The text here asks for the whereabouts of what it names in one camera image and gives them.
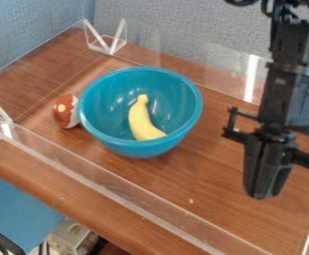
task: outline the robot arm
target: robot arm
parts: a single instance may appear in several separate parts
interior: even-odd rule
[[[260,0],[225,0],[248,6]],[[223,136],[244,143],[244,187],[248,194],[264,199],[278,195],[293,165],[309,168],[309,153],[298,149],[290,130],[309,134],[309,22],[301,20],[292,8],[309,1],[268,0],[261,2],[262,13],[272,18],[270,48],[273,62],[268,64],[258,115],[230,110]],[[256,119],[261,127],[253,133],[238,131],[236,117]]]

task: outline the toy fruit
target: toy fruit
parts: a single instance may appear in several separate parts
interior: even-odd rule
[[[52,115],[60,128],[72,128],[79,123],[78,98],[74,95],[62,95],[56,99]]]
[[[150,99],[146,94],[138,96],[138,101],[130,108],[129,121],[134,137],[138,140],[157,139],[166,135],[151,123],[147,103]]]

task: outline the banana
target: banana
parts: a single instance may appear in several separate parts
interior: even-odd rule
[[[138,101],[129,111],[129,122],[137,140],[157,139],[166,133],[151,123],[147,103],[150,99],[146,94],[138,96]]]

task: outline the blue bowl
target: blue bowl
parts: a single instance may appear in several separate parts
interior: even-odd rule
[[[166,136],[135,140],[129,111],[138,95],[147,94],[151,121]],[[202,112],[202,97],[193,82],[169,70],[137,67],[115,71],[86,88],[78,105],[84,129],[121,155],[153,157],[181,142]]]

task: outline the wooden countertop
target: wooden countertop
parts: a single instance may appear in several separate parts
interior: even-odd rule
[[[240,106],[254,112],[256,106],[198,87],[203,97],[199,122],[181,145],[150,159],[114,154],[82,127],[58,128],[51,117],[56,97],[64,93],[79,96],[95,78],[135,65],[88,50],[79,33],[63,34],[0,73],[0,105],[15,122],[272,254],[301,254],[309,231],[309,170],[294,167],[282,194],[274,199],[249,198],[241,182],[242,145],[219,136],[227,108]],[[229,84],[238,82],[222,71],[133,45],[122,50],[121,57],[134,53],[145,56],[147,65],[155,65],[151,55],[159,56],[162,67],[210,88],[232,89]],[[248,120],[241,122],[244,129],[253,130],[256,126]],[[309,150],[309,137],[300,135],[298,142]],[[83,169],[76,172],[94,176]],[[206,254],[4,141],[0,141],[0,176],[131,254]],[[229,254],[249,253],[230,247]]]

